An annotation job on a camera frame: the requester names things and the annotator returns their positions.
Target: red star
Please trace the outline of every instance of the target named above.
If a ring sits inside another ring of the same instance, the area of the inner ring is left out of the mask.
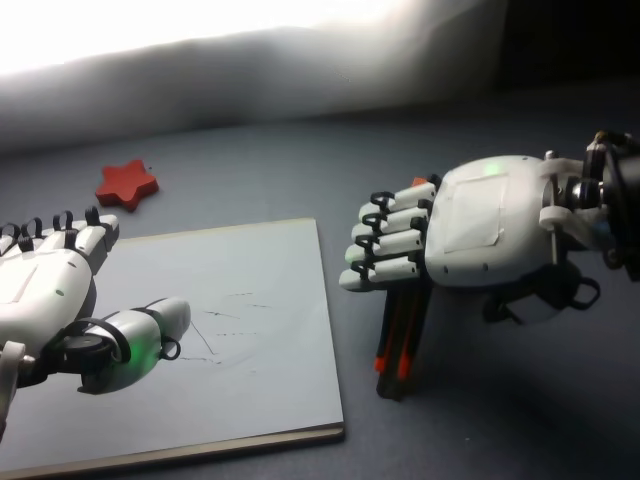
[[[143,197],[158,191],[156,177],[147,173],[140,159],[123,167],[104,167],[102,176],[104,182],[96,190],[96,197],[103,207],[122,204],[133,212]]]

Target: whiteboard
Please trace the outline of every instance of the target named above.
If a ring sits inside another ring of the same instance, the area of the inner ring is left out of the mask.
[[[19,390],[0,471],[342,425],[315,220],[122,240],[96,285],[95,318],[186,298],[180,358],[101,396],[65,374]]]

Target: gray wall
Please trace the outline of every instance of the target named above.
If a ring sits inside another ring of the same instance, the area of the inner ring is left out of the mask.
[[[0,76],[0,154],[489,88],[506,0],[398,3],[379,25],[281,28]]]
[[[636,78],[413,118],[257,125],[13,156],[0,172],[0,218],[80,212],[94,201],[101,166],[141,157],[161,191],[133,214],[116,211],[124,237],[317,219],[347,440],[183,467],[187,478],[638,478],[640,286],[624,272],[608,271],[597,255],[574,255],[601,283],[601,300],[531,327],[486,325],[481,297],[437,291],[416,394],[399,405],[375,394],[384,296],[347,293],[337,279],[370,192],[399,190],[415,175],[488,155],[542,156],[553,148],[581,158],[598,129],[640,132],[639,91]]]

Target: table surface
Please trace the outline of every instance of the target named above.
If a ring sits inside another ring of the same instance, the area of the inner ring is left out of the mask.
[[[3,221],[80,213],[95,204],[102,166],[142,158],[160,191],[134,213],[108,209],[119,215],[123,238],[299,217],[318,222],[346,439],[107,476],[637,478],[640,323],[622,273],[605,271],[595,256],[578,257],[603,283],[602,301],[535,327],[485,325],[481,297],[436,291],[414,369],[416,392],[401,403],[375,393],[384,294],[349,293],[337,282],[358,208],[372,191],[399,190],[414,176],[444,174],[482,156],[541,157],[556,148],[581,158],[603,115],[611,128],[640,127],[629,124],[630,115],[607,116],[618,106],[606,101],[598,114],[576,114],[569,107],[581,104],[582,93],[571,101],[507,98],[419,121],[256,125],[5,159]],[[569,113],[549,120],[545,109],[558,102]]]

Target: back of robotic hand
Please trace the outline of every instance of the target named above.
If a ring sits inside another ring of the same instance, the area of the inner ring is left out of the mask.
[[[179,298],[91,318],[93,277],[119,236],[114,215],[93,207],[73,221],[66,211],[53,228],[42,227],[34,218],[0,228],[0,439],[16,388],[75,373],[80,392],[120,390],[158,360],[177,358],[190,325],[189,304]]]
[[[568,252],[603,252],[607,266],[640,279],[638,192],[640,144],[628,135],[599,132],[584,160],[553,151],[475,160],[443,179],[373,193],[351,232],[340,285],[361,292],[421,281],[487,292],[487,321],[584,310],[600,287]]]

